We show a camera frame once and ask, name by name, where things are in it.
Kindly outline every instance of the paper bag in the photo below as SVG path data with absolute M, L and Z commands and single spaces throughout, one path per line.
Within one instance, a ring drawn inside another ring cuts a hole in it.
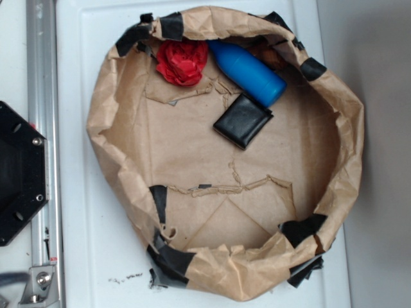
M 243 151 L 213 130 L 241 89 L 209 54 L 202 81 L 155 70 L 166 39 L 265 42 L 289 64 L 274 118 Z M 310 58 L 282 18 L 203 6 L 141 22 L 108 52 L 87 131 L 157 284 L 245 301 L 297 285 L 330 249 L 358 195 L 363 105 Z

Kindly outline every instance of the red paper flower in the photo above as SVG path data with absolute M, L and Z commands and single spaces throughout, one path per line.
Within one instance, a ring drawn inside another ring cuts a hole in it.
M 200 82 L 207 55 L 208 45 L 202 40 L 167 40 L 157 53 L 157 70 L 168 82 L 191 87 Z

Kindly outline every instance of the screw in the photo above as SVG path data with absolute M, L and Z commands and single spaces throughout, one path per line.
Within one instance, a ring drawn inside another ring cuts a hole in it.
M 48 287 L 51 283 L 51 276 L 43 271 L 37 275 L 37 283 L 41 287 Z
M 40 301 L 40 295 L 34 294 L 30 296 L 30 303 L 38 303 Z
M 41 145 L 43 144 L 43 140 L 41 140 L 40 138 L 34 138 L 33 141 L 32 141 L 32 143 L 33 143 L 35 146 L 41 146 Z

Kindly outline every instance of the black electrical tape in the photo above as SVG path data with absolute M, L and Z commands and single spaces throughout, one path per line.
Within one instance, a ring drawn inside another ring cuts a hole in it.
M 297 274 L 295 274 L 294 276 L 291 276 L 291 278 L 289 278 L 287 280 L 287 282 L 289 284 L 291 284 L 293 287 L 299 287 L 301 282 L 304 279 L 309 279 L 311 276 L 311 273 L 313 270 L 320 270 L 324 267 L 324 260 L 322 259 L 322 257 L 319 257 L 317 259 L 315 259 L 313 262 L 309 263 L 306 267 L 304 267 L 303 269 L 299 270 L 299 272 Z
M 141 14 L 140 15 L 140 22 L 144 24 L 149 24 L 153 22 L 153 13 L 146 13 L 146 14 Z
M 275 13 L 275 12 L 272 12 L 271 14 L 267 15 L 266 17 L 264 17 L 264 19 L 265 19 L 266 21 L 272 22 L 273 24 L 278 24 L 279 26 L 281 26 L 281 27 L 283 27 L 284 29 L 287 29 L 289 32 L 293 33 L 293 31 L 291 31 L 291 29 L 290 29 L 290 28 L 287 26 L 287 24 L 285 23 L 284 19 L 283 19 L 280 15 L 278 15 L 277 13 Z M 295 47 L 298 48 L 298 50 L 304 50 L 304 49 L 305 49 L 304 45 L 302 44 L 302 42 L 300 42 L 300 41 L 297 39 L 297 37 L 295 37 L 295 38 L 292 40 L 292 43 L 293 43 L 293 45 L 294 45 Z
M 292 32 L 291 29 L 285 23 L 284 19 L 276 12 L 268 14 L 266 17 L 264 17 L 264 19 L 266 21 L 272 22 L 273 24 L 278 24 L 279 26 L 287 29 L 289 32 Z
M 163 185 L 155 185 L 150 187 L 153 195 L 157 213 L 161 223 L 166 223 L 166 206 L 167 206 L 167 187 Z
M 300 70 L 308 81 L 314 81 L 327 71 L 327 67 L 323 66 L 314 58 L 308 58 L 301 64 Z
M 293 268 L 290 268 L 290 276 L 296 276 L 296 274 L 298 274 L 300 271 L 302 271 L 304 268 L 308 267 L 311 263 L 313 263 L 314 261 L 316 261 L 317 259 L 321 258 L 321 256 L 323 255 L 323 253 L 316 255 L 314 258 L 301 263 L 300 265 L 294 266 Z
M 305 49 L 305 47 L 304 47 L 304 45 L 302 44 L 302 42 L 300 42 L 299 40 L 297 40 L 297 37 L 295 37 L 295 38 L 293 39 L 293 45 L 294 45 L 295 47 L 297 47 L 298 50 L 304 50 L 304 49 Z
M 211 184 L 200 184 L 198 186 L 199 189 L 207 189 L 207 188 L 210 188 L 210 187 L 212 187 Z
M 184 23 L 180 12 L 172 13 L 160 18 L 161 33 L 164 39 L 182 40 L 184 33 Z
M 326 219 L 325 215 L 312 214 L 303 221 L 287 221 L 278 227 L 295 248 L 307 237 L 316 234 Z
M 119 56 L 125 56 L 136 42 L 148 40 L 150 38 L 151 28 L 151 24 L 135 24 L 127 29 L 123 36 L 116 42 Z
M 148 46 L 146 44 L 142 43 L 142 42 L 137 43 L 137 50 L 140 50 L 144 53 L 147 53 L 147 47 Z
M 195 253 L 181 252 L 169 247 L 159 231 L 155 234 L 153 245 L 159 253 L 151 245 L 148 246 L 147 253 L 155 272 L 155 277 L 152 275 L 155 285 L 186 287 L 189 280 L 185 274 Z

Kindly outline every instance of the blue plastic bottle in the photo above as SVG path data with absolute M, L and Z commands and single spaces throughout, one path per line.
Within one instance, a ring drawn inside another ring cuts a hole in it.
M 207 43 L 220 69 L 264 107 L 285 91 L 286 82 L 247 50 L 219 40 Z

